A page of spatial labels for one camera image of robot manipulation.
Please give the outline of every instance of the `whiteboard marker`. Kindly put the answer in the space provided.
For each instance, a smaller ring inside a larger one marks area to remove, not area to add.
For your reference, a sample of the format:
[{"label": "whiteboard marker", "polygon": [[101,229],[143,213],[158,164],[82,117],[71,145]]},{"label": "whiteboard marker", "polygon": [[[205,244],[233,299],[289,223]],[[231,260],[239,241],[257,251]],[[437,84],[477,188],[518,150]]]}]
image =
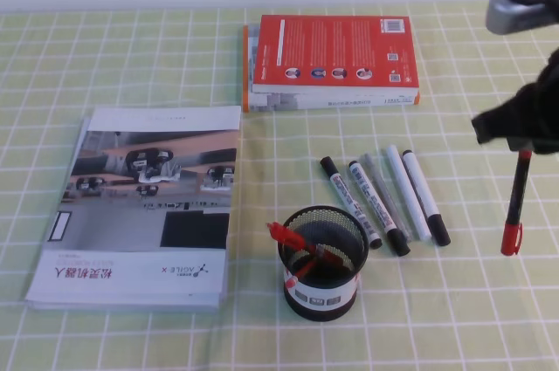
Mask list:
[{"label": "whiteboard marker", "polygon": [[433,238],[439,246],[447,246],[450,244],[451,238],[448,236],[445,223],[443,223],[443,217],[440,215],[435,199],[429,189],[429,185],[427,185],[423,171],[419,166],[418,158],[411,150],[405,150],[402,154],[402,160],[408,170],[411,184],[418,194],[419,202],[427,217],[427,225],[429,226]]},{"label": "whiteboard marker", "polygon": [[384,183],[383,176],[381,175],[380,170],[376,168],[376,164],[373,162],[373,156],[369,153],[365,153],[364,158],[365,163],[369,166],[369,172],[373,176],[373,183],[376,187],[376,190],[378,190],[381,199],[383,200],[386,210],[388,210],[390,216],[392,217],[392,220],[394,221],[394,224],[403,232],[406,240],[409,243],[411,241],[411,234],[404,225],[402,218],[400,218],[400,214],[398,213],[396,205],[394,204],[392,195],[390,194],[386,183]]},{"label": "whiteboard marker", "polygon": [[431,232],[429,227],[425,222],[425,216],[421,210],[421,205],[419,205],[416,193],[411,186],[408,174],[405,173],[404,165],[402,164],[402,159],[400,159],[400,154],[396,149],[396,146],[392,145],[386,149],[386,155],[396,177],[396,183],[402,195],[404,196],[405,204],[408,207],[408,211],[411,215],[411,220],[416,228],[420,240],[429,240],[431,238]]},{"label": "whiteboard marker", "polygon": [[365,199],[369,203],[370,207],[375,211],[376,218],[378,218],[378,221],[383,225],[384,232],[386,233],[386,237],[390,242],[392,250],[398,256],[405,256],[410,253],[410,248],[406,242],[405,235],[394,224],[392,217],[390,216],[388,210],[386,210],[386,207],[384,207],[381,197],[376,193],[375,188],[371,184],[367,174],[365,174],[361,164],[357,161],[352,161],[349,164],[349,171],[355,178],[357,186],[365,196]]},{"label": "whiteboard marker", "polygon": [[355,217],[359,224],[365,229],[367,236],[369,236],[369,244],[371,249],[378,249],[383,245],[383,241],[378,236],[378,233],[373,229],[373,225],[365,216],[361,205],[355,198],[349,193],[348,185],[343,181],[338,168],[335,166],[334,162],[330,157],[324,157],[321,160],[321,166],[330,178],[330,181],[334,185],[335,191],[338,196],[342,199],[346,210],[349,214]]}]

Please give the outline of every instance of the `grid pattern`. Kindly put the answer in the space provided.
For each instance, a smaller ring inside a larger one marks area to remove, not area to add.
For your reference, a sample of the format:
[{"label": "grid pattern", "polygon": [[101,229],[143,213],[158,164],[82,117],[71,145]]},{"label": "grid pattern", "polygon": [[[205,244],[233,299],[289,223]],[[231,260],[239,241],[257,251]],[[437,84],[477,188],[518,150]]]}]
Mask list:
[{"label": "grid pattern", "polygon": [[[504,258],[515,157],[503,142],[480,148],[470,127],[536,76],[559,29],[496,37],[484,28],[485,7],[0,16],[0,369],[559,369],[558,159],[533,160],[521,255]],[[409,14],[419,106],[243,118],[231,282],[219,314],[27,309],[21,299],[82,117],[96,106],[239,104],[240,28],[270,12]],[[416,152],[452,244],[414,242],[405,258],[386,245],[371,252],[352,310],[305,321],[283,299],[265,223],[311,204],[340,206],[318,163],[325,155],[341,168],[369,151],[392,186],[381,155],[389,144]]]}]

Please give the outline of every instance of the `black mesh pen holder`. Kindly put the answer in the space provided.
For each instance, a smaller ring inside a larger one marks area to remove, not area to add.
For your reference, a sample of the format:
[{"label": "black mesh pen holder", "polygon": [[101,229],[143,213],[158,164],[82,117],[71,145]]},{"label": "black mesh pen holder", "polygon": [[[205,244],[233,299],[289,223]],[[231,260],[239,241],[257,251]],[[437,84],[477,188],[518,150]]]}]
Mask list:
[{"label": "black mesh pen holder", "polygon": [[[365,230],[347,212],[327,205],[300,210],[284,225],[301,234],[308,244],[315,244],[317,251],[327,250],[343,262],[343,265],[327,262],[308,251],[295,251],[278,244],[279,257],[285,266],[283,291],[287,304],[309,320],[341,317],[355,302],[359,271],[369,254]],[[307,271],[301,276],[298,272],[304,268]]]}]

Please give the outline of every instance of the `book spine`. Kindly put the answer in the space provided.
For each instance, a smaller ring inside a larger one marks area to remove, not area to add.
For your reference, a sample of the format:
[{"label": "book spine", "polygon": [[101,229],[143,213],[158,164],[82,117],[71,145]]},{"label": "book spine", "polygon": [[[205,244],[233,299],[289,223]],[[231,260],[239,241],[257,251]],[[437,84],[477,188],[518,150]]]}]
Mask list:
[{"label": "book spine", "polygon": [[416,96],[349,96],[318,97],[307,95],[285,95],[282,93],[248,93],[247,99],[253,112],[293,111],[300,109],[331,109],[336,107],[367,107],[414,105]]}]

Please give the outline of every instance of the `stack of books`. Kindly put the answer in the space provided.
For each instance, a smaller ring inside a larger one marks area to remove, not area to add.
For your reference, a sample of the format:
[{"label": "stack of books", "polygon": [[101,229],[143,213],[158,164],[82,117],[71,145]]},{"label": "stack of books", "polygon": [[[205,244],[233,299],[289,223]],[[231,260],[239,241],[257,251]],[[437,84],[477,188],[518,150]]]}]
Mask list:
[{"label": "stack of books", "polygon": [[85,120],[27,302],[217,310],[240,106],[108,108]]},{"label": "stack of books", "polygon": [[408,17],[265,15],[244,28],[243,110],[413,105]]}]

